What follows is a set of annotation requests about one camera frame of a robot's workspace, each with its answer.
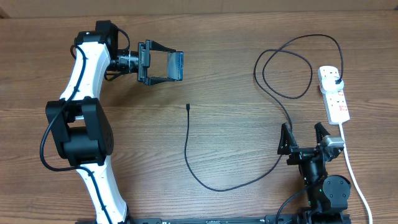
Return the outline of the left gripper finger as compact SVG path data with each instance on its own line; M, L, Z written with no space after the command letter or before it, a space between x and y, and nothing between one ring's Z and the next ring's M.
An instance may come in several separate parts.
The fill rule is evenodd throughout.
M174 82L172 78L162 78L162 77L147 77L144 84L148 86L160 84L163 82Z
M146 50L158 52L176 52L175 49L165 47L154 40L146 40Z

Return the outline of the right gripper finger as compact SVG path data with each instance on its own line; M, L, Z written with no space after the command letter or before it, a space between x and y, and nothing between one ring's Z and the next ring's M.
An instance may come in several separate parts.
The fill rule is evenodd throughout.
M325 129L325 127L321 124L321 122L315 124L314 128L315 128L317 144L320 144L325 136L330 135L330 133Z
M289 155L299 148L292 130L287 123L281 126L281 135L277 153L278 155Z

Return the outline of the blue Samsung Galaxy smartphone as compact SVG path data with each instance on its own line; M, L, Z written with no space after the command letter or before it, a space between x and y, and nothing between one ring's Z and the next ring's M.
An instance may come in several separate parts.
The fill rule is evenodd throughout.
M175 80L183 80L183 52L169 52L167 54L167 77Z

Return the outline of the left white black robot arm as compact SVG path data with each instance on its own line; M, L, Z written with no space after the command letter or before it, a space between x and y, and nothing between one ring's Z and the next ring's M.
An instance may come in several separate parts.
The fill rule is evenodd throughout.
M78 33L71 46L75 59L70 81L57 101L49 101L45 114L49 125L40 143L40 160L52 171L44 157L49 134L58 155L77 171L93 202L95 223L133 223L111 166L114 136L100 104L103 81L137 74L137 80L152 86L183 79L183 52L153 40L138 44L137 51L121 49L122 29L111 21L97 21L93 31Z

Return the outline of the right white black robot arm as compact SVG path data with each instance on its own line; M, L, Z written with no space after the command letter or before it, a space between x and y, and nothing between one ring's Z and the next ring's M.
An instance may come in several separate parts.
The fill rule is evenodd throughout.
M281 126L278 155L288 155L287 165L298 166L304 181L304 189L289 197L275 215L276 223L350 223L348 208L351 182L342 175L328 175L326 163L337 158L344 149L345 141L332 136L321 123L314 125L317 145L299 147L288 124ZM296 214L280 216L283 208L306 193L309 206Z

